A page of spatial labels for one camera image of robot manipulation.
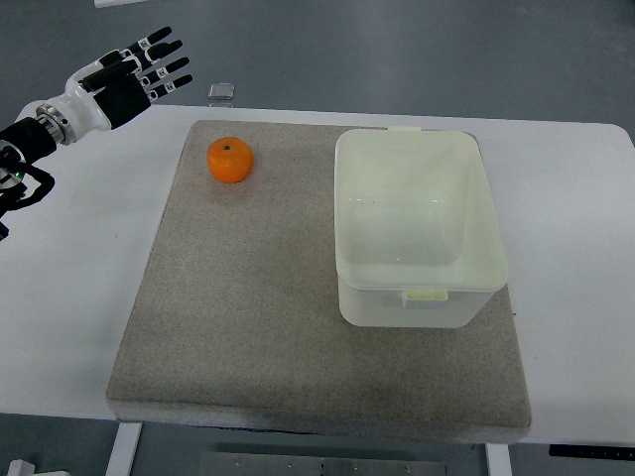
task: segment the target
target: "robotic hand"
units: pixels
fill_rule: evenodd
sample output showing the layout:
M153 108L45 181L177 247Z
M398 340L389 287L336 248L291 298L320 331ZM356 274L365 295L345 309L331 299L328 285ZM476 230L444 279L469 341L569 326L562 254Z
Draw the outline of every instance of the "robotic hand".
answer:
M191 81L189 74L175 80L168 77L188 64L188 58L148 72L181 47L179 40L158 43L171 32L163 28L83 67L68 79L62 95L36 109L35 119L27 117L0 131L0 218L7 211L37 203L51 191L53 177L33 163L54 152L57 144L72 144L93 130L116 129ZM152 87L163 79L164 83ZM29 196L22 183L25 175L39 183ZM0 241L8 235L8 228L0 223Z

